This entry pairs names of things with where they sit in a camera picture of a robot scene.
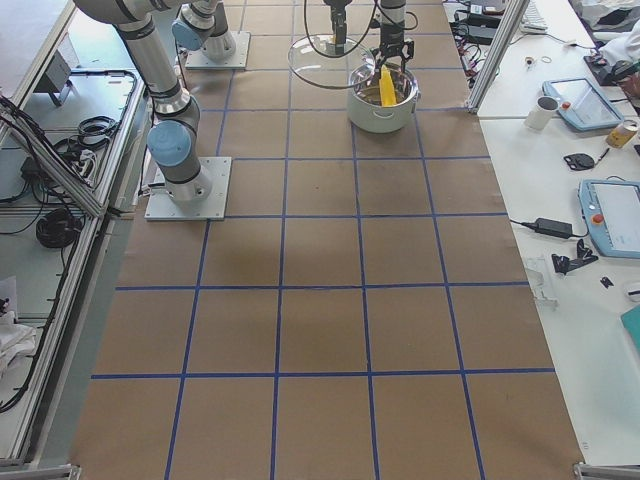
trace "white mug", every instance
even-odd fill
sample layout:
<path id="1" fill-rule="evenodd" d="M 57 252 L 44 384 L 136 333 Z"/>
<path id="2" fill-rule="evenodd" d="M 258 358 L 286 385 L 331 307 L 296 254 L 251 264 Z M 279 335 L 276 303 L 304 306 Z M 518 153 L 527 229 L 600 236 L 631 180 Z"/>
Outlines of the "white mug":
<path id="1" fill-rule="evenodd" d="M 553 97 L 539 97 L 524 124 L 534 130 L 542 130 L 558 110 L 558 100 Z"/>

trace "brown paper floor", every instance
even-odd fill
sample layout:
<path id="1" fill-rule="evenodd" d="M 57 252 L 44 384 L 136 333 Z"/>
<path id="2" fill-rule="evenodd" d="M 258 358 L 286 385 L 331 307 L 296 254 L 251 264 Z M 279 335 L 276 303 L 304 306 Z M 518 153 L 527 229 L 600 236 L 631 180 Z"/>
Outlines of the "brown paper floor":
<path id="1" fill-rule="evenodd" d="M 409 6 L 415 120 L 372 135 L 344 93 L 287 70 L 300 0 L 226 3 L 253 35 L 247 71 L 187 80 L 200 153 L 234 157 L 228 218 L 138 212 L 73 449 L 83 478 L 572 478 L 580 452 L 442 6 Z M 349 7 L 354 35 L 367 4 Z"/>

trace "yellow object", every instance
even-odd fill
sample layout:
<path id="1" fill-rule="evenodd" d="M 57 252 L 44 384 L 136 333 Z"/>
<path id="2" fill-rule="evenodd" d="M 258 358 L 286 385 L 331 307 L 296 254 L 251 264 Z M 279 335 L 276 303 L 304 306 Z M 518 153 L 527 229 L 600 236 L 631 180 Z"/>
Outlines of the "yellow object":
<path id="1" fill-rule="evenodd" d="M 398 102 L 396 101 L 396 89 L 393 86 L 393 80 L 391 80 L 391 72 L 386 65 L 382 66 L 380 70 L 380 103 L 383 107 L 393 107 Z"/>

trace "glass lid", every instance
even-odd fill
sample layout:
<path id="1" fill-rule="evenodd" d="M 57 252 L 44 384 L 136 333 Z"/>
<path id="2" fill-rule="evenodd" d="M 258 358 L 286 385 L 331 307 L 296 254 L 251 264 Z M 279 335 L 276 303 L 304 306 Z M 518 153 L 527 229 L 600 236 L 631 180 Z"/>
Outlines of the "glass lid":
<path id="1" fill-rule="evenodd" d="M 333 43 L 333 35 L 311 35 L 291 46 L 289 67 L 311 85 L 338 90 L 370 80 L 375 59 L 369 50 L 349 38 L 339 48 Z"/>

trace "keyboard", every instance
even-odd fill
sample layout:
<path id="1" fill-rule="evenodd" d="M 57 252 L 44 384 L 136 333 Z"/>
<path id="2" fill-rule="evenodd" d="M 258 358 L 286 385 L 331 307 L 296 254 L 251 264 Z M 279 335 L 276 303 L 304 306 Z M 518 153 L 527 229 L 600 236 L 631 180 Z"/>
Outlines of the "keyboard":
<path id="1" fill-rule="evenodd" d="M 522 33 L 544 34 L 547 33 L 547 22 L 544 21 L 535 0 L 529 0 L 527 11 L 520 21 L 520 31 Z"/>

